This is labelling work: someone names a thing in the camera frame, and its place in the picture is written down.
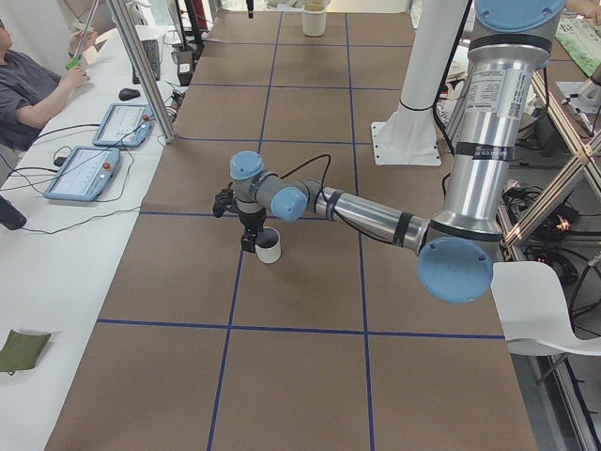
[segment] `blue and white device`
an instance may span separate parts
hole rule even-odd
[[[61,166],[44,197],[91,202],[109,184],[120,159],[118,148],[77,147]]]
[[[113,103],[109,106],[92,144],[100,147],[137,148],[150,135],[152,110],[148,105]]]

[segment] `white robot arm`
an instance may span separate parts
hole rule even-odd
[[[424,287],[451,303],[482,296],[492,280],[501,230],[496,211],[513,158],[517,131],[535,70],[548,62],[564,0],[476,0],[468,53],[471,82],[442,209],[430,219],[323,187],[289,183],[244,151],[230,164],[233,186],[223,190],[215,215],[237,213],[242,247],[254,251],[265,209],[285,221],[305,210],[344,221],[418,256]]]

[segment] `olive green cloth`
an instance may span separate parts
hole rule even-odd
[[[35,367],[50,335],[29,335],[10,331],[7,342],[0,350],[0,372],[12,375],[15,371]]]

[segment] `gray shirt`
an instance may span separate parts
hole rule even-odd
[[[8,51],[5,61],[8,64],[0,65],[0,144],[27,150],[39,129],[18,122],[16,112],[48,97],[60,76],[19,52]]]

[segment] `white cup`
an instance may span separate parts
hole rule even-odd
[[[273,227],[263,227],[263,231],[256,235],[254,251],[263,263],[275,263],[278,261],[282,254],[280,233]]]
[[[321,3],[307,3],[302,9],[302,32],[313,38],[326,31],[326,6]]]

